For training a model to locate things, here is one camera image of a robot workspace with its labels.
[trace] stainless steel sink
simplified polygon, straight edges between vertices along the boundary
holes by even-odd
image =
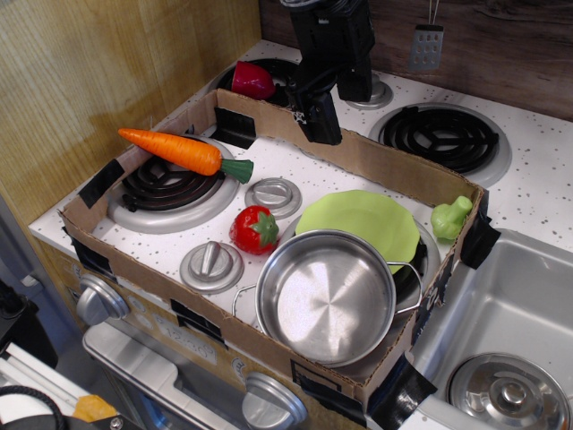
[[[452,373],[483,353],[511,354],[541,367],[573,407],[572,307],[573,254],[502,230],[478,270],[456,267],[445,306],[434,309],[414,346],[416,369],[438,388],[425,407],[446,401]],[[460,421],[452,411],[443,424],[472,424]]]

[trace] wooden wall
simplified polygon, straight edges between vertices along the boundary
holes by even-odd
[[[440,68],[407,70],[416,24],[429,0],[369,0],[374,69],[484,99],[573,120],[573,2],[440,0]],[[296,47],[286,9],[260,0],[264,39]]]
[[[0,194],[70,309],[27,226],[260,39],[256,0],[0,0]]]

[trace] cardboard divider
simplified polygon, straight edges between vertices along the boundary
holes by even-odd
[[[248,99],[226,90],[212,91],[196,103],[183,106],[174,115],[167,117],[160,124],[158,131],[181,134],[193,126],[195,133],[202,133],[215,124],[215,107],[252,117],[259,136],[291,142],[348,172],[364,176],[426,205],[453,202],[459,195],[470,198],[474,202],[474,208],[450,251],[450,255],[453,253],[455,258],[458,258],[465,234],[483,198],[484,189],[479,185],[472,184],[462,176],[430,161],[379,145],[346,130],[343,130],[343,141],[338,146],[308,142],[295,123],[292,113],[287,109]],[[114,161],[124,170],[114,184],[132,173],[149,156],[149,153],[135,146],[127,149]],[[95,253],[106,257],[117,277],[128,279],[135,286],[162,297],[167,303],[172,299],[176,300],[219,327],[222,338],[230,348],[236,348],[268,369],[292,377],[294,380],[293,363],[297,363],[305,369],[310,369],[310,374],[318,375],[318,382],[321,378],[331,381],[338,387],[339,392],[365,404],[374,390],[383,383],[393,365],[411,347],[417,312],[404,318],[399,330],[395,330],[384,340],[388,342],[388,349],[370,377],[365,382],[354,381],[338,373],[336,369],[329,369],[306,360],[290,348],[212,304],[202,295],[192,292],[167,275],[151,269],[93,236],[92,232],[107,215],[105,193],[91,207],[77,195],[64,207],[60,215],[68,234]]]

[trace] pot handle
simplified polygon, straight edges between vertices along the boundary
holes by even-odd
[[[235,297],[233,297],[233,304],[232,304],[232,306],[231,306],[231,312],[232,312],[233,316],[236,316],[236,302],[237,302],[237,300],[239,299],[239,295],[240,295],[241,293],[245,292],[245,291],[248,291],[249,289],[255,288],[256,286],[257,286],[256,284],[253,284],[253,285],[249,285],[249,286],[247,286],[247,287],[239,288],[239,289],[236,291]]]
[[[420,273],[409,262],[386,262],[386,264],[388,266],[408,266],[414,272],[414,275],[418,281],[418,286],[420,287],[420,294],[418,295],[418,300],[415,303],[415,305],[411,305],[409,307],[405,307],[404,309],[397,310],[394,313],[394,315],[400,315],[400,314],[403,314],[405,312],[414,311],[415,309],[420,307],[420,304],[422,303],[422,298],[423,298],[423,283],[422,283],[422,277],[420,276]]]

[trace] green plate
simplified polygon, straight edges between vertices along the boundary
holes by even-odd
[[[303,212],[295,233],[331,228],[374,246],[387,262],[410,262],[420,231],[406,208],[388,196],[362,190],[327,194]],[[389,266],[396,273],[400,266]]]

